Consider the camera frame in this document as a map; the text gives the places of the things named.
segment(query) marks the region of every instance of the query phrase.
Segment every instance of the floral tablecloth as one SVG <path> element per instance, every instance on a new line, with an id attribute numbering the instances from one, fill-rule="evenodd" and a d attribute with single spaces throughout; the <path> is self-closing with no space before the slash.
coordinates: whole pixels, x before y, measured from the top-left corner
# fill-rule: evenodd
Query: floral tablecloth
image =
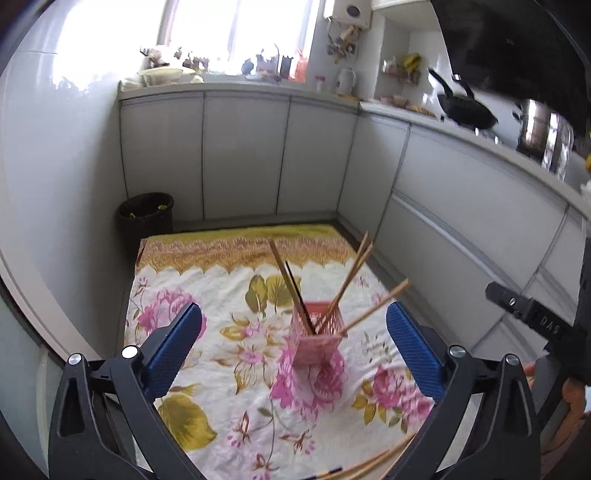
<path id="1" fill-rule="evenodd" d="M 136 263 L 127 344 L 142 344 L 188 301 L 202 309 L 199 339 L 155 406 L 210 480 L 346 468 L 417 430 L 433 406 L 386 331 L 386 307 L 352 329 L 329 364 L 293 367 L 293 306 L 268 238 L 306 301 L 334 297 L 355 256 L 331 226 L 300 225 L 156 236 Z M 386 293 L 364 265 L 340 302 L 345 323 Z"/>

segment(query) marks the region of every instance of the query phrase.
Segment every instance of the screw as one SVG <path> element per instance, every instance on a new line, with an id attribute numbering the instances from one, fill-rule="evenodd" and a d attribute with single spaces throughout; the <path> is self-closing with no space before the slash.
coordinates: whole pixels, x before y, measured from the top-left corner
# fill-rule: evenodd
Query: screw
<path id="1" fill-rule="evenodd" d="M 454 345 L 449 349 L 449 354 L 454 358 L 462 358 L 466 355 L 466 349 L 459 345 Z"/>
<path id="2" fill-rule="evenodd" d="M 82 360 L 82 355 L 79 353 L 73 353 L 72 355 L 70 355 L 70 358 L 68 359 L 68 363 L 70 365 L 76 365 L 80 363 L 80 360 Z"/>
<path id="3" fill-rule="evenodd" d="M 519 357 L 517 355 L 513 355 L 512 353 L 507 355 L 505 359 L 509 365 L 513 365 L 514 367 L 520 364 Z"/>
<path id="4" fill-rule="evenodd" d="M 123 355 L 123 358 L 133 358 L 138 354 L 138 352 L 139 350 L 135 345 L 129 345 L 123 349 L 121 355 Z"/>

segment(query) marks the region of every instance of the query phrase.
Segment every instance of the electric kettle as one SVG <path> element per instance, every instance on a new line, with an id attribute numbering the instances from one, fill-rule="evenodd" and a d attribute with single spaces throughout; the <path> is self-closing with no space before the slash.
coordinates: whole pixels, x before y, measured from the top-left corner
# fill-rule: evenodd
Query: electric kettle
<path id="1" fill-rule="evenodd" d="M 351 95 L 353 87 L 357 81 L 357 75 L 353 69 L 342 69 L 335 83 L 335 93 L 338 95 Z"/>

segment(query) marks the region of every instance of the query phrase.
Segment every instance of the window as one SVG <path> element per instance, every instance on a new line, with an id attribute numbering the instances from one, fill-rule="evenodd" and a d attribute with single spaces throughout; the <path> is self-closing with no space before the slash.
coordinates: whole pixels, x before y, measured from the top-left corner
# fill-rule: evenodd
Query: window
<path id="1" fill-rule="evenodd" d="M 171 16 L 170 46 L 183 56 L 210 59 L 210 70 L 240 74 L 255 55 L 294 57 L 310 51 L 319 0 L 169 0 L 177 1 Z"/>

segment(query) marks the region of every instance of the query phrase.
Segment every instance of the blue gripper pad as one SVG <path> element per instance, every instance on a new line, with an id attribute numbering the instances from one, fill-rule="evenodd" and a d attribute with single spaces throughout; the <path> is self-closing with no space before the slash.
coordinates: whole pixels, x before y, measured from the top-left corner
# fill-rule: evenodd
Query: blue gripper pad
<path id="1" fill-rule="evenodd" d="M 420 327 L 398 302 L 388 307 L 386 327 L 421 393 L 438 403 L 445 393 L 443 365 L 423 338 Z"/>
<path id="2" fill-rule="evenodd" d="M 142 345 L 144 396 L 153 402 L 168 393 L 178 371 L 201 332 L 201 309 L 188 304 L 167 327 L 156 329 Z"/>

